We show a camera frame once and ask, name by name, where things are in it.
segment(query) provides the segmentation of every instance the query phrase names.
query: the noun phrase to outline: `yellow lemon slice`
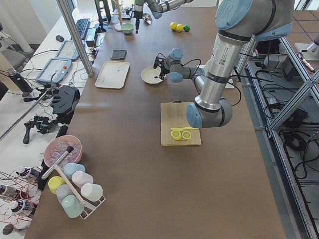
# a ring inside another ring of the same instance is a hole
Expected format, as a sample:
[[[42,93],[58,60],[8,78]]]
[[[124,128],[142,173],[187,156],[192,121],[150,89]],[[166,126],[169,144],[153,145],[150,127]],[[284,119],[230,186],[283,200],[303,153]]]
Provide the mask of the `yellow lemon slice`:
[[[181,132],[179,130],[172,130],[170,135],[173,137],[173,139],[175,139],[176,141],[177,140],[180,140],[182,135],[181,135]]]
[[[183,137],[183,139],[185,139],[185,140],[190,140],[190,138],[191,138],[191,133],[190,133],[189,131],[183,131],[182,137]]]

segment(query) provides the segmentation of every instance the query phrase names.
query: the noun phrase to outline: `computer mouse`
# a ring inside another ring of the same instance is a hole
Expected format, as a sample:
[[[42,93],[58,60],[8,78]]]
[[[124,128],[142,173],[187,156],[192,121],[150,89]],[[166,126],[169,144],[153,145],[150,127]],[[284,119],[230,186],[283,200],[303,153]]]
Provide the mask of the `computer mouse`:
[[[57,35],[57,36],[55,37],[55,40],[57,40],[57,41],[59,41],[59,42],[62,42],[62,41],[64,41],[64,38],[63,38],[63,36]]]

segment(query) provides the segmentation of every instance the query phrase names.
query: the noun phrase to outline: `pink bowl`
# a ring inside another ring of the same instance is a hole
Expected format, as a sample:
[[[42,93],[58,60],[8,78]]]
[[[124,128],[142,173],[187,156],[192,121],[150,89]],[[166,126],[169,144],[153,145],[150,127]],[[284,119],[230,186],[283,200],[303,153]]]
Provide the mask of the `pink bowl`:
[[[51,167],[65,151],[61,150],[61,148],[66,149],[68,146],[72,146],[74,150],[59,164],[59,166],[63,168],[67,163],[78,163],[82,157],[82,144],[77,137],[71,135],[56,138],[49,144],[44,152],[44,163],[48,167]]]

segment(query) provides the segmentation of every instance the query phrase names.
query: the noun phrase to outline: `lime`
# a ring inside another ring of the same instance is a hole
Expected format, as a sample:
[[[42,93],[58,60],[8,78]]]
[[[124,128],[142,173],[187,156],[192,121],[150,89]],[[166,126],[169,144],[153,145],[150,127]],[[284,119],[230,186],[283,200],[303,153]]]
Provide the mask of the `lime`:
[[[189,32],[190,31],[190,26],[189,25],[185,25],[184,26],[184,31]]]
[[[171,28],[173,31],[176,31],[177,23],[176,23],[176,22],[172,22],[172,23],[170,24],[170,28]]]
[[[189,131],[183,131],[182,137],[185,140],[189,140],[191,138],[191,133]]]
[[[177,27],[176,27],[176,31],[182,32],[183,30],[184,30],[183,24],[178,24]]]
[[[170,135],[173,137],[173,139],[175,139],[175,140],[180,140],[181,139],[181,132],[179,131],[179,130],[176,130],[176,129],[174,129],[174,130],[172,130],[171,131],[171,133],[170,133]]]

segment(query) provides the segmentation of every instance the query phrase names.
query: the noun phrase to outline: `green bowl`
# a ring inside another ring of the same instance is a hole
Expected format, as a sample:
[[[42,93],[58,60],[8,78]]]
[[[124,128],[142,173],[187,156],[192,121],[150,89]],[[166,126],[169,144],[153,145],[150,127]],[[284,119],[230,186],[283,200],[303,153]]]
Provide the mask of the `green bowl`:
[[[131,34],[134,30],[134,25],[131,24],[131,23],[123,23],[121,25],[121,31],[124,33],[124,34]]]

